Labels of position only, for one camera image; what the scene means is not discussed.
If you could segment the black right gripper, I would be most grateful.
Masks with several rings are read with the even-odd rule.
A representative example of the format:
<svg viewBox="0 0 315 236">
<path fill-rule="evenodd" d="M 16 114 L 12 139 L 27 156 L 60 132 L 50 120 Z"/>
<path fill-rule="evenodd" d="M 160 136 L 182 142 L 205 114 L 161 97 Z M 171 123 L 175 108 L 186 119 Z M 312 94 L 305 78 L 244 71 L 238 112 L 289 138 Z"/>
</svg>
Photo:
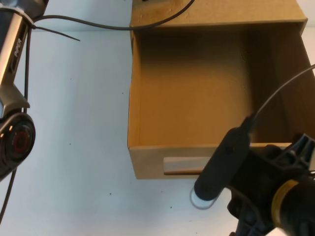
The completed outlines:
<svg viewBox="0 0 315 236">
<path fill-rule="evenodd" d="M 285 149 L 250 150 L 228 188 L 228 211 L 238 225 L 233 236 L 266 236 L 275 228 L 289 236 L 315 234 L 315 141 L 307 135 Z"/>
</svg>

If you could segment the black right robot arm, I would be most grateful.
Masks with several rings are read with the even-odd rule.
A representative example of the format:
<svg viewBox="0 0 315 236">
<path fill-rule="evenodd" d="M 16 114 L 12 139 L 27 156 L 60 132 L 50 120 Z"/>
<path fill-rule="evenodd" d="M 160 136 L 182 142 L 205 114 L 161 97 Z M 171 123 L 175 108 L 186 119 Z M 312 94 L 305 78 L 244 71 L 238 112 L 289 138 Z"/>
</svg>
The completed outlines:
<svg viewBox="0 0 315 236">
<path fill-rule="evenodd" d="M 306 134 L 282 149 L 250 149 L 228 189 L 227 209 L 238 221 L 237 236 L 266 236 L 275 228 L 289 236 L 315 234 L 315 141 Z"/>
</svg>

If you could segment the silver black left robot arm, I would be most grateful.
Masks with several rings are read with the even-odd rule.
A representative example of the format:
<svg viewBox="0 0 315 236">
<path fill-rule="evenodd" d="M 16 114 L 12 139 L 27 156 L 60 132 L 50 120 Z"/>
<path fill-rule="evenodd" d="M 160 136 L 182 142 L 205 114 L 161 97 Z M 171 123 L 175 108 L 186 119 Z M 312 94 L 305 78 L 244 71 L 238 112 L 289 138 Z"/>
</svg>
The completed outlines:
<svg viewBox="0 0 315 236">
<path fill-rule="evenodd" d="M 27 158 L 35 142 L 32 118 L 23 113 L 28 100 L 14 84 L 28 31 L 43 16 L 46 0 L 0 2 L 0 178 L 5 179 Z"/>
</svg>

